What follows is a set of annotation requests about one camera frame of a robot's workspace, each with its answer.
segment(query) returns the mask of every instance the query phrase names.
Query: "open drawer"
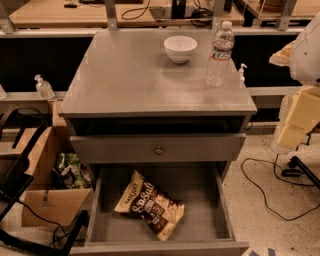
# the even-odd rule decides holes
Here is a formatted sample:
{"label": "open drawer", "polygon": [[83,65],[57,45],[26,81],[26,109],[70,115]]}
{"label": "open drawer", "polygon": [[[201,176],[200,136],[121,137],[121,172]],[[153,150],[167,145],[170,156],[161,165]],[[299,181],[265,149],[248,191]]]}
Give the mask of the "open drawer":
{"label": "open drawer", "polygon": [[[159,241],[142,219],[113,211],[135,169],[169,198],[185,204],[184,216],[168,241]],[[218,173],[214,163],[103,166],[86,243],[72,248],[71,254],[241,255],[249,244],[234,238]]]}

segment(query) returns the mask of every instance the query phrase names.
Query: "pump dispenser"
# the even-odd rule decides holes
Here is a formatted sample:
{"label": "pump dispenser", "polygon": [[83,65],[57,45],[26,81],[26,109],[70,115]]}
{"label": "pump dispenser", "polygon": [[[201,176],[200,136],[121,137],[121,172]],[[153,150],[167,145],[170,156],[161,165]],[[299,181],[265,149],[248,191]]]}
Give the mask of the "pump dispenser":
{"label": "pump dispenser", "polygon": [[38,93],[40,94],[40,96],[46,100],[53,98],[54,92],[51,88],[51,85],[49,84],[49,82],[47,82],[46,80],[44,80],[41,75],[36,75],[34,77],[34,80],[37,81],[36,84],[36,89],[38,91]]}
{"label": "pump dispenser", "polygon": [[240,79],[244,82],[245,77],[244,77],[244,68],[248,68],[245,64],[241,63],[240,69],[239,69],[239,74],[240,74]]}

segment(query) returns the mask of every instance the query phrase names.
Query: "cardboard box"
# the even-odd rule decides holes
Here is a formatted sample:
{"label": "cardboard box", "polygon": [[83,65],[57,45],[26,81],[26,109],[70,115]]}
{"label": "cardboard box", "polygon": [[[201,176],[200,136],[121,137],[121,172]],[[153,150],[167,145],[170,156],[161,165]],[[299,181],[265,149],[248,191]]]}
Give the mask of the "cardboard box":
{"label": "cardboard box", "polygon": [[[27,129],[20,139],[17,150],[29,141],[34,129]],[[61,152],[73,152],[67,127],[49,127],[34,146],[29,155],[30,166],[26,173],[34,176],[34,181],[25,192],[23,202],[39,216],[62,226],[72,224],[81,210],[90,210],[93,190],[64,189],[53,190],[51,170],[56,155]],[[52,226],[35,217],[26,207],[22,210],[22,226]]]}

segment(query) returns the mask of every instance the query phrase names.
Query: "bottle cap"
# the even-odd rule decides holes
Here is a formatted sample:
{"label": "bottle cap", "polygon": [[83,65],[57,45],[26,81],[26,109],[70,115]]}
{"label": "bottle cap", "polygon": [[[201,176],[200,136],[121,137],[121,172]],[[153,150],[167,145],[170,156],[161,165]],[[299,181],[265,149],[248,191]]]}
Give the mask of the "bottle cap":
{"label": "bottle cap", "polygon": [[231,21],[223,21],[222,22],[222,28],[224,29],[231,29],[232,28],[232,22]]}
{"label": "bottle cap", "polygon": [[35,75],[34,80],[39,82],[39,81],[42,81],[43,79],[42,79],[41,75],[37,74],[37,75]]}

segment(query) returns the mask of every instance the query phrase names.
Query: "drawer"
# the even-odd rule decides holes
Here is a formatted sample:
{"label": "drawer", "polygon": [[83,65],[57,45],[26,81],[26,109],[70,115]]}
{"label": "drawer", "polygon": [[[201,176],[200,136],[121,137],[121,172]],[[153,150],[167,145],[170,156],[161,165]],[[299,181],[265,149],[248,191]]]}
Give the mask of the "drawer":
{"label": "drawer", "polygon": [[245,134],[210,136],[72,136],[83,163],[202,162],[236,160]]}
{"label": "drawer", "polygon": [[220,176],[213,166],[158,164],[137,169],[156,187],[185,204],[185,213],[165,242],[140,218],[119,216],[113,209],[134,167],[104,166],[99,173],[84,247],[71,255],[222,256],[238,255],[248,242],[235,240]]}

